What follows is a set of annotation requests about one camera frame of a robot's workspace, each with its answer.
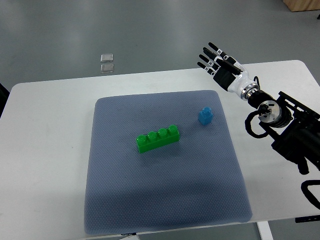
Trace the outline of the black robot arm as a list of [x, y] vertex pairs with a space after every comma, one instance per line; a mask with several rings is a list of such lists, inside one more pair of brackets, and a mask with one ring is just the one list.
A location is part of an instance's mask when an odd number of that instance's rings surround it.
[[286, 160], [297, 165], [302, 175], [309, 173], [310, 161], [320, 168], [320, 115], [284, 92], [274, 99], [262, 90], [246, 94], [251, 112], [244, 124], [256, 139], [270, 136], [271, 147]]

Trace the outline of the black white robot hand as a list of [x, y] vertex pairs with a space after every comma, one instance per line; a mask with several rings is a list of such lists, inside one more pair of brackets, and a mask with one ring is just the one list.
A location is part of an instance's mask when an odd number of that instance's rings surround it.
[[197, 65], [208, 73], [225, 91], [235, 93], [243, 100], [260, 89], [256, 81], [249, 77], [248, 71], [232, 56], [226, 54], [212, 42], [203, 48]]

